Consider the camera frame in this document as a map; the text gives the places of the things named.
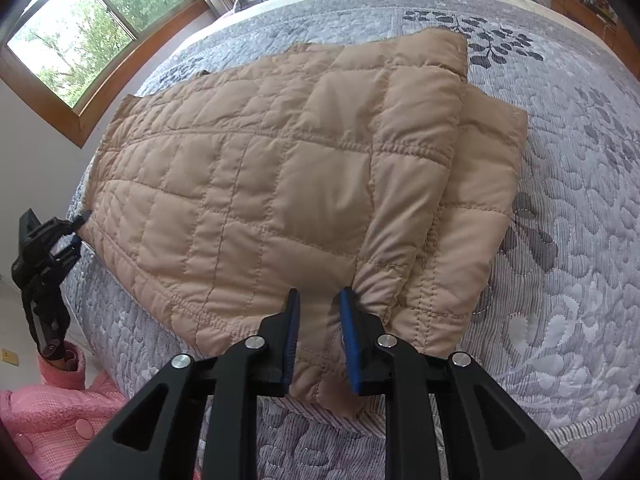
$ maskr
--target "metal pivot screw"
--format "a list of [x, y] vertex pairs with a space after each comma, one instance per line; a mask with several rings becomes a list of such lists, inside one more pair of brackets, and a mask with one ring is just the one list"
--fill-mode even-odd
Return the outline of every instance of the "metal pivot screw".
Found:
[[451, 360], [456, 366], [465, 367], [471, 364], [471, 357], [469, 357], [469, 354], [465, 354], [464, 352], [456, 352], [453, 354]]
[[186, 368], [191, 364], [191, 357], [187, 354], [178, 354], [171, 359], [171, 366], [174, 368]]
[[398, 339], [391, 334], [383, 334], [378, 338], [378, 344], [382, 346], [382, 348], [393, 348], [398, 344]]
[[264, 338], [260, 337], [259, 335], [252, 335], [244, 342], [244, 346], [250, 348], [251, 350], [257, 350], [258, 348], [262, 348], [264, 346]]

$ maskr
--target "bed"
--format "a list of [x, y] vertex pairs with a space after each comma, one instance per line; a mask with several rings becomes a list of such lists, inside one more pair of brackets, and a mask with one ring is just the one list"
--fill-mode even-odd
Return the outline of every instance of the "bed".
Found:
[[[640, 416], [640, 85], [599, 38], [527, 0], [268, 0], [195, 35], [138, 94], [294, 43], [355, 44], [425, 27], [464, 34], [469, 81], [529, 115], [513, 219], [460, 348], [585, 480], [596, 479]], [[81, 182], [70, 214], [82, 193]], [[64, 293], [129, 397], [172, 355], [198, 355], [89, 247]], [[384, 478], [380, 399], [357, 420], [260, 399], [257, 427], [258, 478]]]

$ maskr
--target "green foliage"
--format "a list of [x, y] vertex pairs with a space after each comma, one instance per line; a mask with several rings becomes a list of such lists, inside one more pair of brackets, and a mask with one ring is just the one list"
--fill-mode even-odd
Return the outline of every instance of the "green foliage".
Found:
[[[137, 31], [142, 31], [182, 0], [110, 1]], [[97, 0], [78, 1], [60, 19], [58, 30], [72, 27], [78, 30], [78, 37], [71, 44], [65, 44], [60, 32], [39, 32], [38, 25], [20, 31], [22, 40], [41, 42], [65, 66], [64, 71], [42, 68], [36, 75], [69, 106], [78, 102], [98, 74], [131, 41]]]

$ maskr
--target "wooden furniture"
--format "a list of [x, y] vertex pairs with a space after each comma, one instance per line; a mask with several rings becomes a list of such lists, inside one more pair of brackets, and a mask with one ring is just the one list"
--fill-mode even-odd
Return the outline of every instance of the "wooden furniture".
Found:
[[579, 0], [551, 0], [551, 9], [589, 29], [615, 52], [620, 61], [640, 79], [640, 48], [631, 39], [625, 26], [614, 23], [597, 9]]

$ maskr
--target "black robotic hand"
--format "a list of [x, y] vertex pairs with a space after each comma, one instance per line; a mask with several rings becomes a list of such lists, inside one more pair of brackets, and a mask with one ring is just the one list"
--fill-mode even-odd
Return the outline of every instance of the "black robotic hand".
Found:
[[12, 265], [12, 278], [20, 288], [31, 337], [40, 355], [49, 361], [65, 357], [64, 341], [71, 318], [60, 284], [80, 259], [82, 240], [74, 235], [59, 253], [52, 254], [51, 250], [60, 238], [78, 231], [89, 214], [85, 212], [73, 221], [52, 218], [44, 224], [31, 209], [20, 217], [18, 258]]

